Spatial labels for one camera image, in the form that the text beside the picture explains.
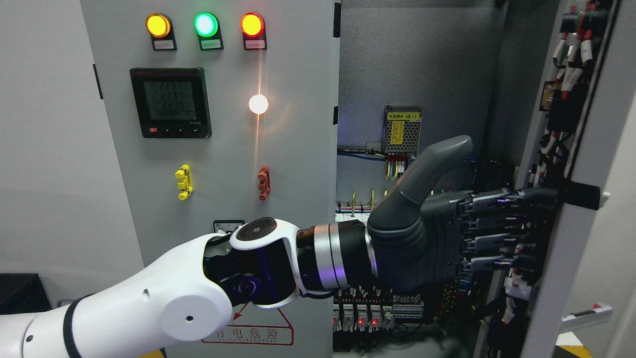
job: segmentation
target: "white indicator light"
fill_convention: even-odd
[[[252,98],[249,99],[247,106],[249,107],[249,110],[251,110],[254,114],[262,115],[267,111],[270,103],[267,100],[267,97],[263,96],[262,94],[255,94],[252,96]]]

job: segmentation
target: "red switch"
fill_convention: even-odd
[[[272,188],[270,186],[270,167],[262,166],[261,170],[258,172],[258,190],[261,191],[261,194],[258,196],[258,199],[264,201],[270,196],[272,192]]]

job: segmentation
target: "red indicator light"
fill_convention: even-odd
[[[240,19],[240,29],[246,36],[255,38],[260,36],[265,30],[265,21],[257,13],[246,13]]]

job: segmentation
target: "blue wire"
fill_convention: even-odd
[[[362,155],[356,155],[356,154],[338,153],[338,155],[342,155],[343,157],[366,159],[367,161],[376,161],[376,162],[386,161],[386,159],[384,158],[363,157]]]

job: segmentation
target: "white wall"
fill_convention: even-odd
[[[79,1],[0,1],[0,272],[53,304],[139,271]]]

